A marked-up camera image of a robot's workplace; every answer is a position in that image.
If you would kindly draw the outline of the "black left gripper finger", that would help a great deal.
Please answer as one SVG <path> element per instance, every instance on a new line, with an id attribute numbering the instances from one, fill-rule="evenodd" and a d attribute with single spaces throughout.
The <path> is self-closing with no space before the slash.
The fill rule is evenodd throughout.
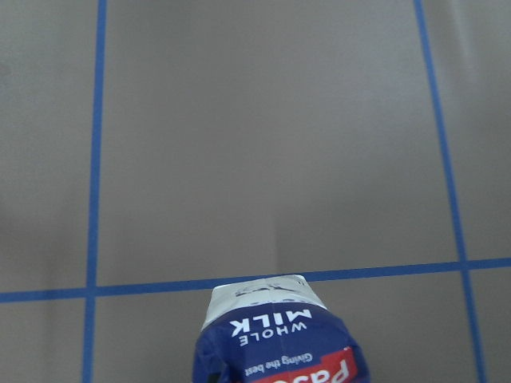
<path id="1" fill-rule="evenodd" d="M 220 383 L 221 373 L 210 373 L 207 383 Z"/>

